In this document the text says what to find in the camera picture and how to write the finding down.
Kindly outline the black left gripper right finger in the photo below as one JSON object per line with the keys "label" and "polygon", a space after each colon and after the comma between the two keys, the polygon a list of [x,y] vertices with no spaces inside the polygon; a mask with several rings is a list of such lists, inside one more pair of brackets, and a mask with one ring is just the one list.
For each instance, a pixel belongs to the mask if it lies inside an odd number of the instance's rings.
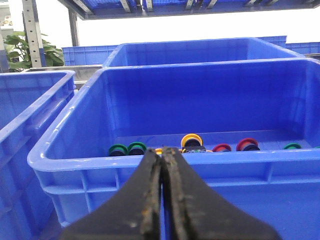
{"label": "black left gripper right finger", "polygon": [[211,189],[177,148],[162,150],[162,177],[166,239],[281,239],[272,226]]}

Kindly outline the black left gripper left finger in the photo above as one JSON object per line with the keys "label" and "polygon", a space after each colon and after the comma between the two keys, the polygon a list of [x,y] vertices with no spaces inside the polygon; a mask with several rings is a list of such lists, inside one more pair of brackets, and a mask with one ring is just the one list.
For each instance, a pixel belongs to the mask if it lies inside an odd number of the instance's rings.
{"label": "black left gripper left finger", "polygon": [[126,183],[95,211],[66,227],[61,240],[159,240],[161,158],[148,149]]}

